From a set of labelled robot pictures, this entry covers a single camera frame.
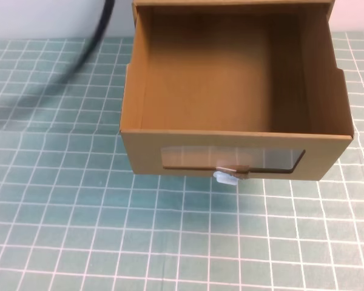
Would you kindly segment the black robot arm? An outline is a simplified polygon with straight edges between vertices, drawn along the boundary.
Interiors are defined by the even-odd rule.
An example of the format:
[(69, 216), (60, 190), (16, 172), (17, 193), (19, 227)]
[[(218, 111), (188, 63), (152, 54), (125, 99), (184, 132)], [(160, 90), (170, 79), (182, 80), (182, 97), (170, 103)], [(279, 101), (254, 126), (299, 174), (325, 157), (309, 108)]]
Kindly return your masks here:
[(58, 97), (64, 91), (67, 85), (81, 72), (84, 65), (87, 64), (102, 42), (112, 17), (114, 6), (115, 1), (104, 2), (103, 10), (92, 38), (85, 44), (76, 61), (67, 64), (66, 71), (61, 75), (55, 79), (51, 79), (40, 87), (28, 87), (27, 84), (30, 83), (30, 80), (25, 77), (15, 83), (16, 89), (24, 89), (24, 91), (23, 93), (18, 93), (8, 103), (0, 105), (0, 128), (5, 126), (5, 121), (11, 120), (17, 109), (25, 109), (16, 117), (17, 120), (24, 116), (28, 117), (36, 109), (47, 107), (48, 104), (53, 102), (55, 97)]

